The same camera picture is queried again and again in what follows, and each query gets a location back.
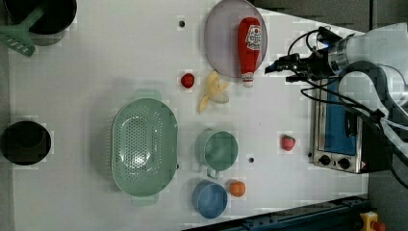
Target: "black pot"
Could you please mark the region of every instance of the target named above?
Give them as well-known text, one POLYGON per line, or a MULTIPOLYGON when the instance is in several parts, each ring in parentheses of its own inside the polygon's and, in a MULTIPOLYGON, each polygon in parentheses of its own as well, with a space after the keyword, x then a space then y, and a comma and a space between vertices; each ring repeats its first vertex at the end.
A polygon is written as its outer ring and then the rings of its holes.
POLYGON ((51 45, 64 37, 64 30, 72 23, 77 12, 76 0, 3 0, 15 24, 45 1, 45 14, 30 28, 35 45, 51 45))
POLYGON ((38 123, 21 121, 5 130, 0 148, 10 162, 28 166, 45 158, 51 148, 51 137, 38 123))

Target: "ketchup label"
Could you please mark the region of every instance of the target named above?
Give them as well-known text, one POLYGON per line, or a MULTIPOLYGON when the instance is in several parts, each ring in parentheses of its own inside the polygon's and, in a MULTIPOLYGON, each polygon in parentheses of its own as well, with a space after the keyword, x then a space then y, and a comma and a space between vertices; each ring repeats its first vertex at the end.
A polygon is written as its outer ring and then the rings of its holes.
POLYGON ((261 49, 261 27, 258 25, 251 25, 246 35, 246 47, 251 50, 261 49))

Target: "plastic bowl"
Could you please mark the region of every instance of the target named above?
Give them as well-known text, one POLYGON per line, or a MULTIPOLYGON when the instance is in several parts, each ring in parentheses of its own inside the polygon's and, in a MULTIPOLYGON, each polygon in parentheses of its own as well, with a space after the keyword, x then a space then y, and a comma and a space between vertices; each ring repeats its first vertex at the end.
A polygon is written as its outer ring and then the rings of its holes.
POLYGON ((219 184, 201 181, 192 193, 192 205, 204 218, 217 218, 227 207, 227 191, 219 184))

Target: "green bowl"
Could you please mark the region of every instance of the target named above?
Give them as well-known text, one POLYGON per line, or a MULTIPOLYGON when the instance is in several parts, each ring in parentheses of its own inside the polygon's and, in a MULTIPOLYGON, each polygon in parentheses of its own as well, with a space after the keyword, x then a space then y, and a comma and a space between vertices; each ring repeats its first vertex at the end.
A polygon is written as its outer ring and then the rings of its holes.
POLYGON ((228 169, 237 160, 238 143, 228 132, 206 130, 195 142, 195 153, 200 162, 209 167, 207 175, 218 179, 219 172, 228 169), (215 176, 212 176, 211 169, 216 171, 215 176))

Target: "red ketchup bottle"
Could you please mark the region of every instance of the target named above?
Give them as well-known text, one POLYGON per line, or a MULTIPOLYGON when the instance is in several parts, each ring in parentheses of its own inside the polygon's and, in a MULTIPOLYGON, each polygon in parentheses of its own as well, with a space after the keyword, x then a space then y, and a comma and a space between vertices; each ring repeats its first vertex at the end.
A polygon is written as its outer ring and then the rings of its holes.
POLYGON ((261 49, 261 26, 255 17, 244 18, 238 28, 241 77, 247 88, 253 86, 254 72, 261 49))

